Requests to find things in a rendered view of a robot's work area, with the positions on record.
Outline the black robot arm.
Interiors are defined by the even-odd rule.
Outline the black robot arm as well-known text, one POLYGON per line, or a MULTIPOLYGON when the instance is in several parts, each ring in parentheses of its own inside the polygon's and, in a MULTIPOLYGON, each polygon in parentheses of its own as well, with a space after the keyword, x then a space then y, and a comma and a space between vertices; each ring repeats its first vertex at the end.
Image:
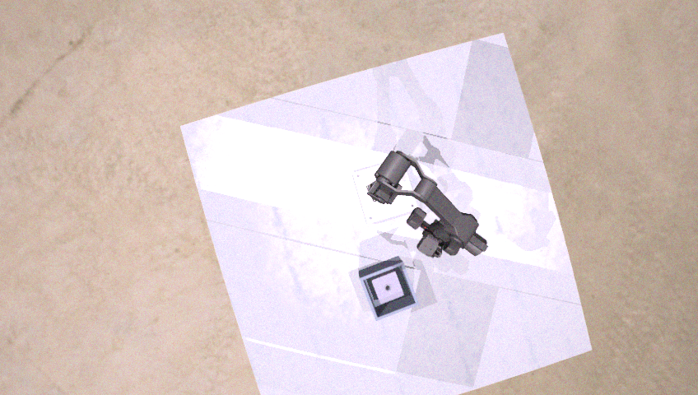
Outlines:
MULTIPOLYGON (((466 249, 473 256, 478 256, 488 248, 487 241, 476 230, 477 219, 472 214, 460 212, 458 208, 437 188, 437 183, 428 177, 419 162, 402 151, 390 151, 381 166, 375 172, 376 180, 367 185, 367 194, 373 202, 392 204, 397 195, 412 196, 425 203, 440 219, 438 232, 445 239, 453 240, 461 249, 466 249), (402 190, 400 181, 410 166, 416 168, 421 181, 412 190, 402 190), (374 201, 375 200, 375 201, 374 201)), ((436 239, 430 232, 423 231, 417 245, 420 253, 428 257, 439 258, 443 241, 436 239)))

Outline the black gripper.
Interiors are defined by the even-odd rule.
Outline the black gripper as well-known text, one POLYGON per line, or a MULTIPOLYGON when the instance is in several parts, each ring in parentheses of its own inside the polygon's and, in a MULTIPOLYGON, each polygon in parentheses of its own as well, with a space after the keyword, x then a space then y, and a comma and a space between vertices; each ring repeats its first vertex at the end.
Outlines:
POLYGON ((448 253, 451 256, 456 255, 460 247, 456 245, 456 243, 453 240, 445 239, 442 236, 440 236, 438 232, 438 224, 440 223, 440 221, 434 219, 433 223, 428 224, 425 221, 426 216, 427 213, 425 211, 423 211, 419 207, 416 207, 412 211, 411 215, 408 217, 407 224, 410 225, 414 230, 417 230, 419 227, 421 227, 423 230, 430 232, 434 238, 441 239, 443 241, 439 244, 439 246, 441 246, 441 249, 443 249, 446 253, 448 253))

